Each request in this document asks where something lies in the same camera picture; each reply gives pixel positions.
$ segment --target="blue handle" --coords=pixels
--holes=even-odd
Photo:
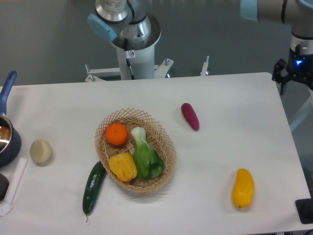
[[[313,0],[299,0],[299,2],[301,2],[306,7],[313,9]]]
[[[111,42],[117,37],[113,29],[94,14],[88,16],[88,24],[93,32],[105,41]]]
[[[6,102],[8,100],[11,88],[15,82],[15,78],[18,75],[16,71],[10,71],[8,77],[4,83],[4,86],[0,93],[0,113],[6,114]]]
[[[257,0],[240,0],[240,14],[247,20],[258,21]]]

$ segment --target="yellow mango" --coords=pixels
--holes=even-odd
[[[236,180],[231,194],[235,206],[245,208],[250,206],[254,193],[254,181],[251,173],[243,168],[237,170]]]

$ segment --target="bok choy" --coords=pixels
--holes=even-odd
[[[154,179],[161,175],[164,163],[159,154],[147,143],[146,131],[135,127],[131,132],[135,140],[133,159],[138,179]]]

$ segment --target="yellow bell pepper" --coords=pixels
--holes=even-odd
[[[122,182],[128,182],[137,176],[137,168],[129,153],[117,154],[109,159],[111,171]]]

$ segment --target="purple sweet potato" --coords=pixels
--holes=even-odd
[[[198,131],[200,128],[199,120],[192,106],[189,103],[184,103],[181,106],[181,112],[191,128]]]

